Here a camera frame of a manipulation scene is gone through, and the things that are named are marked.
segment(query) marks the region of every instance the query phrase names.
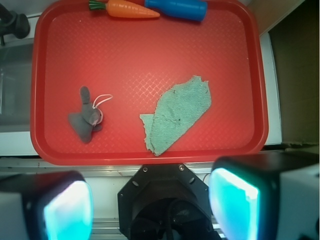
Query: bunny ear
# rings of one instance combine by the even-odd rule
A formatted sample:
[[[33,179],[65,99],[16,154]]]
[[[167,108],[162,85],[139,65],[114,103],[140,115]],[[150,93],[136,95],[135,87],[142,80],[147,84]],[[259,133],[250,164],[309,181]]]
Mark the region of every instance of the bunny ear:
[[[97,125],[99,118],[100,118],[99,113],[95,111],[89,118],[89,124],[92,126]]]
[[[82,100],[82,104],[90,103],[90,92],[86,86],[80,88],[80,96]]]
[[[101,100],[100,102],[98,102],[98,103],[96,104],[96,101],[97,101],[98,98],[100,98],[100,97],[107,97],[107,98],[104,99],[104,100]],[[114,97],[114,96],[112,96],[111,94],[102,94],[102,95],[99,95],[99,96],[97,96],[96,99],[94,100],[92,107],[93,107],[94,109],[96,109],[100,104],[103,104],[104,102],[112,99],[113,97]]]

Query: green towel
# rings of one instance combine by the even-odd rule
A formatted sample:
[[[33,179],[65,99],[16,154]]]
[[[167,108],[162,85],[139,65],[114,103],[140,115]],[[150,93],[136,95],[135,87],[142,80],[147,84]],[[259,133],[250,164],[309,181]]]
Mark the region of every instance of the green towel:
[[[159,156],[177,141],[211,106],[208,81],[193,76],[174,85],[158,101],[154,114],[140,114],[146,148]]]

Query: orange carrot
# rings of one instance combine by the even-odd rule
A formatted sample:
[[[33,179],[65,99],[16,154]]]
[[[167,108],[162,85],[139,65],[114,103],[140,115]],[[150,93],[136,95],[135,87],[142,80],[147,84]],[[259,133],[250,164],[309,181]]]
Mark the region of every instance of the orange carrot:
[[[125,0],[109,0],[108,3],[90,0],[90,10],[107,10],[112,17],[118,18],[158,18],[160,14],[144,6]]]

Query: gray stuffed toy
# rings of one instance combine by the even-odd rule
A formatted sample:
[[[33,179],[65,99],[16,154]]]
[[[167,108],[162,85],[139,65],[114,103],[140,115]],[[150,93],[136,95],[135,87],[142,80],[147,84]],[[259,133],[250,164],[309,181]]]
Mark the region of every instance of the gray stuffed toy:
[[[100,131],[102,126],[99,125],[103,119],[103,113],[97,107],[98,105],[108,101],[112,98],[110,94],[103,94],[98,96],[93,104],[90,102],[90,92],[86,86],[81,87],[80,96],[82,101],[81,112],[70,113],[68,115],[69,123],[75,132],[79,135],[80,139],[84,143],[89,143],[91,141],[91,134],[93,132]],[[101,96],[110,96],[107,99],[102,100],[98,104],[96,101]]]

